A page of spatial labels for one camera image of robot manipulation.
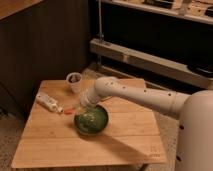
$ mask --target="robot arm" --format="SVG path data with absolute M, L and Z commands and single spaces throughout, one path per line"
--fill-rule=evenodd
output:
M 98 78 L 94 86 L 83 93 L 81 105 L 94 107 L 108 96 L 117 96 L 153 110 L 170 114 L 180 113 L 187 94 L 119 84 L 115 77 Z

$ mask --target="shelf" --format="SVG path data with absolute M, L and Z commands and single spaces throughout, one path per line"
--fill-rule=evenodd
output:
M 144 4 L 145 0 L 101 0 L 101 1 L 104 3 L 119 5 L 123 7 L 213 25 L 213 17 L 206 15 L 207 12 L 213 15 L 213 9 L 209 9 L 210 7 L 213 7 L 212 0 L 192 0 L 192 2 L 188 4 L 184 3 L 182 0 L 174 0 L 174 2 L 170 4 L 171 7 L 170 9 L 167 9 L 168 5 L 167 8 L 163 8 Z
M 187 69 L 187 66 L 110 42 L 93 39 L 90 50 L 98 55 L 142 68 L 175 80 L 204 89 L 213 89 L 213 79 L 203 77 Z
M 8 17 L 42 0 L 0 0 L 0 19 Z

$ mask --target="wood grain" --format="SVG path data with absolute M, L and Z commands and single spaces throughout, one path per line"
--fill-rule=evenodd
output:
M 126 85 L 144 87 L 142 79 L 120 80 Z M 93 80 L 83 81 L 83 90 Z M 76 104 L 65 81 L 44 81 L 39 91 L 48 93 L 62 106 Z M 79 135 L 73 116 L 48 112 L 34 103 L 13 168 L 74 167 L 163 163 L 166 161 L 160 133 L 153 112 L 129 101 L 112 97 L 100 103 L 109 113 L 109 124 L 95 136 Z
M 42 0 L 0 0 L 0 19 L 35 5 Z

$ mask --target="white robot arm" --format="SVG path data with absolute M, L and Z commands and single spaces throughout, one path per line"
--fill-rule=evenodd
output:
M 83 93 L 82 106 L 96 106 L 107 96 L 117 96 L 163 113 L 180 113 L 175 171 L 213 170 L 213 91 L 192 95 L 121 85 L 115 77 L 98 78 Z
M 174 91 L 126 86 L 119 84 L 115 77 L 101 77 L 95 81 L 93 87 L 83 93 L 81 105 L 96 106 L 107 96 L 121 97 L 165 114 L 180 113 L 189 97 L 187 94 Z

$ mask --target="green bowl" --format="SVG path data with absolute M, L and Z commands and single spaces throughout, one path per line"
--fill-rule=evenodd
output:
M 100 105 L 87 108 L 86 112 L 75 115 L 74 124 L 79 133 L 83 135 L 95 135 L 101 132 L 108 124 L 108 113 Z

